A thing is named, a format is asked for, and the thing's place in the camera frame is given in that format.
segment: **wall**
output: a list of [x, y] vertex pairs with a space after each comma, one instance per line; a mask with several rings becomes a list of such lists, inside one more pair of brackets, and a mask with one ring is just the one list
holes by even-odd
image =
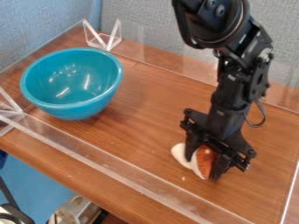
[[0, 71], [83, 18], [99, 27], [100, 0], [1, 0]]
[[[251, 0], [251, 11], [275, 41], [272, 80], [299, 88], [299, 1]], [[116, 18], [123, 21], [124, 37], [144, 41], [173, 53], [215, 62], [211, 51], [196, 51], [183, 44], [171, 0], [104, 0], [101, 30], [111, 31]]]

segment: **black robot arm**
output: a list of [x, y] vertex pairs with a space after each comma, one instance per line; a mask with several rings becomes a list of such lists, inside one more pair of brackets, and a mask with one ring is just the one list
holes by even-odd
[[[255, 150], [244, 140], [244, 121], [258, 127], [266, 120], [259, 99], [270, 88], [267, 73], [272, 54], [272, 39], [250, 16], [248, 0], [172, 0], [172, 7], [185, 44], [196, 49], [213, 49], [219, 58], [219, 85], [211, 97], [209, 113], [184, 110], [181, 127], [187, 131], [185, 159], [201, 144], [216, 152], [209, 178], [236, 166], [244, 171]], [[252, 102], [264, 119], [252, 124], [247, 114]]]

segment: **bowl rim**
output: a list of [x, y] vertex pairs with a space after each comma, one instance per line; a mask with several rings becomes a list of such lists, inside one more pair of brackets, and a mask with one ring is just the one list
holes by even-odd
[[[117, 74], [116, 74], [116, 80], [112, 84], [112, 86], [109, 87], [109, 89], [107, 89], [107, 91], [104, 93], [101, 93], [100, 95], [97, 95], [96, 97], [85, 100], [85, 101], [80, 101], [80, 102], [73, 102], [73, 103], [65, 103], [65, 104], [56, 104], [56, 103], [48, 103], [47, 101], [41, 101], [39, 100], [28, 91], [27, 86], [25, 86], [25, 79], [28, 76], [28, 73], [32, 71], [33, 67], [43, 61], [47, 60], [51, 57], [55, 57], [55, 55], [60, 54], [60, 53], [67, 53], [67, 52], [95, 52], [95, 53], [100, 53], [103, 55], [105, 55], [116, 64], [116, 68], [117, 68]], [[119, 86], [121, 80], [124, 77], [124, 68], [123, 65], [120, 63], [120, 61], [117, 60], [117, 58], [108, 52], [99, 50], [96, 48], [91, 48], [91, 47], [73, 47], [73, 48], [68, 48], [56, 52], [52, 52], [44, 56], [41, 56], [24, 70], [23, 72], [23, 77], [20, 80], [20, 89], [23, 92], [23, 96], [24, 98], [32, 102], [33, 104], [36, 104], [37, 106], [45, 107], [45, 108], [53, 108], [53, 109], [69, 109], [77, 106], [84, 106], [87, 104], [91, 104], [92, 102], [96, 102], [100, 98], [103, 98], [105, 95], [108, 95]]]

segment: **blue bowl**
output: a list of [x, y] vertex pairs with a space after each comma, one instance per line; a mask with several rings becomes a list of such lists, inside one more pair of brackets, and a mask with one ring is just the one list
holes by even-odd
[[49, 115], [81, 120], [108, 105], [123, 76], [113, 55], [92, 48], [71, 48], [29, 65], [20, 88], [27, 100]]

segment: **wood grain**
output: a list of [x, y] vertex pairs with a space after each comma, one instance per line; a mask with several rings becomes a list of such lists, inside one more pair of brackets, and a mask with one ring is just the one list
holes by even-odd
[[[45, 53], [84, 45], [81, 29], [76, 29], [23, 61], [19, 68], [7, 71], [1, 86], [24, 108], [29, 103], [20, 95], [17, 81], [28, 63]], [[151, 54], [160, 59], [163, 52], [156, 51], [155, 55], [152, 50]], [[246, 173], [232, 169], [216, 183], [201, 181], [179, 166], [171, 148], [184, 140], [179, 128], [183, 109], [207, 112], [215, 87], [144, 63], [119, 59], [125, 68], [124, 80], [113, 101], [99, 115], [85, 121], [67, 122], [37, 108], [29, 107], [27, 111], [250, 221], [279, 223], [298, 161], [298, 114], [266, 105], [264, 127], [251, 129], [244, 125], [243, 129], [244, 137], [258, 151], [251, 169]], [[251, 118], [259, 118], [255, 108]], [[0, 139], [0, 146], [128, 223], [192, 223], [172, 209], [17, 130]], [[231, 223], [227, 217], [219, 218], [221, 223]]]

